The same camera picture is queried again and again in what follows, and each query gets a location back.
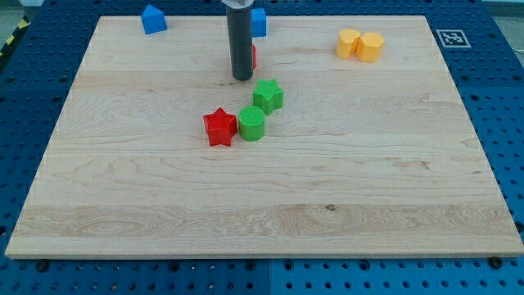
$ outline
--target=green star block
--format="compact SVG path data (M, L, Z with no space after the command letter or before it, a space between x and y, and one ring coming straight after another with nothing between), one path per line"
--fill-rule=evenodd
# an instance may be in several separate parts
M276 79L259 80L253 91L253 105L261 108L266 115L282 107L284 92Z

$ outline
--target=yellow-black warning tape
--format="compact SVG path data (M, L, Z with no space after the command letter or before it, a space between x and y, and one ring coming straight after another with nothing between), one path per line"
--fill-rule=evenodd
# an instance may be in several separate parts
M29 18L24 16L18 26L15 28L15 31L9 38L7 38L6 43L3 45L2 50L0 50L0 73L7 66L7 63L11 59L13 53L15 52L16 47L24 37L25 32L27 31L29 25Z

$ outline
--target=wooden board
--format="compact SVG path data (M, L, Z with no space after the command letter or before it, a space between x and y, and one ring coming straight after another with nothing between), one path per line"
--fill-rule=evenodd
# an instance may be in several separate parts
M522 242L421 16L270 17L231 77L219 17L102 17L7 248L11 258L518 256ZM337 58L337 32L386 39ZM202 115L284 108L209 147Z

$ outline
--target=red block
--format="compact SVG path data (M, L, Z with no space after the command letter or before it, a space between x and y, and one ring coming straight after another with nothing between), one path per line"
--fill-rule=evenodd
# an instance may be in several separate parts
M204 126L210 146L223 144L231 147L231 137L237 133L237 117L219 107L213 114L204 116Z
M251 45L251 48L253 49L253 70L256 69L256 47L254 44Z

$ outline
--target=green cylinder block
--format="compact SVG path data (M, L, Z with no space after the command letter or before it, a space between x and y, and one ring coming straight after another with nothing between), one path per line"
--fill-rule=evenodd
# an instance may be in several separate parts
M240 135L247 141L259 140L264 136L265 114L261 108L244 107L238 114Z

